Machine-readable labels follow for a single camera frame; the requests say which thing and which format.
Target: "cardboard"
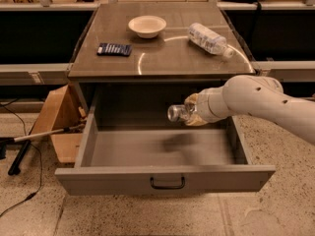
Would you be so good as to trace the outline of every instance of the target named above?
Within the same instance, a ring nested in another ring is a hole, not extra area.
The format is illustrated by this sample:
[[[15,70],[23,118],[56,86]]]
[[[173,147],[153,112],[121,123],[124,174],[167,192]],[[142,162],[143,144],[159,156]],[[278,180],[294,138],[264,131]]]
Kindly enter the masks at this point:
[[[45,100],[31,134],[38,134],[79,124],[78,97],[69,85],[51,91]],[[60,162],[75,162],[82,134],[55,134],[50,139]]]

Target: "ceramic bowl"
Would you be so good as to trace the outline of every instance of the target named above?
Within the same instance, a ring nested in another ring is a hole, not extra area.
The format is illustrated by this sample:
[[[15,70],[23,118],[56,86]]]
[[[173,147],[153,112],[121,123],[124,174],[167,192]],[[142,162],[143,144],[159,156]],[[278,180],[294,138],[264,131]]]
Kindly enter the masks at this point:
[[[141,38],[153,38],[166,27],[166,21],[156,16],[142,16],[131,20],[128,27]]]

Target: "gray cabinet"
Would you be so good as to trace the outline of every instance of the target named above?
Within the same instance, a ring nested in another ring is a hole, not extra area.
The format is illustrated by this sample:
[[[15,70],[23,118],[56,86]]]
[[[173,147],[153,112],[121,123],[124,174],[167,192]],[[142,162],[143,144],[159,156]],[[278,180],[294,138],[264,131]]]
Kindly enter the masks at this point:
[[[166,29],[140,39],[127,24],[143,15],[164,18]],[[195,22],[224,35],[233,58],[189,42]],[[130,57],[97,56],[107,41],[131,44]],[[275,166],[251,163],[237,118],[198,128],[167,119],[169,105],[238,74],[255,71],[213,4],[101,5],[69,74],[88,121],[74,168],[57,169],[58,180],[71,195],[259,191]]]

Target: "black cable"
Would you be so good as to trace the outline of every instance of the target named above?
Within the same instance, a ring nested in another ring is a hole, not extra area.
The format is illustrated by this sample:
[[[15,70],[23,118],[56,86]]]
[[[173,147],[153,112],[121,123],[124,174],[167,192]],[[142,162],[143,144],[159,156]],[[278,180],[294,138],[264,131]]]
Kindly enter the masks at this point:
[[[253,35],[254,35],[254,31],[256,29],[256,25],[257,25],[257,22],[259,20],[259,17],[260,17],[260,14],[262,12],[262,4],[257,1],[257,8],[255,10],[255,13],[253,15],[253,20],[252,20],[252,25],[250,27],[250,29],[248,30],[248,34],[247,34],[247,44],[250,48],[252,48],[253,46]]]
[[[251,53],[251,50],[248,47],[247,42],[245,41],[244,37],[237,31],[236,27],[234,26],[231,18],[227,14],[226,11],[220,10],[220,12],[223,14],[225,20],[227,21],[228,26],[231,28],[233,34],[235,35],[237,41],[239,42],[240,46],[242,47],[243,51],[245,52],[247,58],[249,61],[253,62],[256,61],[255,57]]]
[[[23,124],[24,135],[26,136],[26,135],[27,135],[26,123],[22,120],[22,118],[21,118],[19,115],[17,115],[15,112],[13,112],[13,111],[11,111],[10,109],[8,109],[6,106],[4,106],[4,105],[1,105],[1,106],[2,106],[4,109],[6,109],[8,112],[14,114],[15,116],[17,116],[17,117],[20,119],[20,121],[21,121],[22,124]]]
[[[10,104],[12,104],[12,103],[18,101],[18,100],[19,100],[19,98],[16,98],[16,99],[14,99],[14,100],[12,100],[12,101],[6,103],[6,104],[0,103],[0,107],[6,107],[6,106],[8,106],[8,105],[10,105]]]
[[[17,117],[22,121],[25,134],[27,134],[27,131],[26,131],[26,123],[24,122],[24,120],[23,120],[19,115],[17,115],[16,113],[12,112],[12,111],[9,110],[8,108],[6,108],[5,105],[2,105],[2,104],[0,103],[0,106],[1,106],[1,107],[4,107],[7,111],[9,111],[10,113],[14,114],[15,116],[17,116]],[[23,204],[24,202],[31,200],[31,199],[40,191],[40,189],[42,188],[42,158],[41,158],[41,151],[40,151],[40,149],[39,149],[38,147],[36,147],[36,146],[34,146],[34,145],[32,145],[32,144],[31,144],[31,146],[32,146],[33,148],[35,148],[35,149],[37,150],[37,152],[39,153],[39,164],[40,164],[39,187],[38,187],[38,189],[37,189],[35,192],[30,193],[23,201],[20,201],[20,202],[16,203],[15,205],[10,206],[10,207],[8,207],[7,209],[5,209],[4,211],[2,211],[2,212],[0,213],[0,218],[1,218],[4,214],[6,214],[7,212],[9,212],[10,210],[14,209],[15,207],[18,207],[19,205]]]
[[[40,163],[39,187],[38,187],[38,189],[37,189],[35,192],[30,193],[24,200],[22,200],[22,201],[16,203],[16,204],[13,205],[13,206],[10,206],[10,207],[8,207],[7,209],[5,209],[4,211],[2,211],[2,212],[0,213],[0,218],[1,218],[4,214],[6,214],[7,212],[9,212],[10,210],[14,209],[15,207],[18,207],[18,206],[20,206],[21,204],[25,203],[26,201],[31,200],[31,199],[40,191],[40,189],[42,188],[42,158],[41,158],[41,151],[40,151],[40,149],[39,149],[38,147],[36,147],[36,146],[34,146],[34,145],[32,145],[32,144],[31,144],[31,146],[34,147],[34,148],[37,150],[37,152],[39,153],[39,163]]]

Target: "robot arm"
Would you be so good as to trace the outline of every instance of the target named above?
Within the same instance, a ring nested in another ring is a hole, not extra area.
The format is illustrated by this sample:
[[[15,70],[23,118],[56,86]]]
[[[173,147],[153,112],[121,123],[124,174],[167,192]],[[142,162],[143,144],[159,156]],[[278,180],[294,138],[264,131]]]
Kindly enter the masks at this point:
[[[194,115],[202,120],[187,125],[245,114],[272,121],[315,145],[315,103],[284,94],[276,79],[236,76],[220,88],[202,90],[195,104]]]

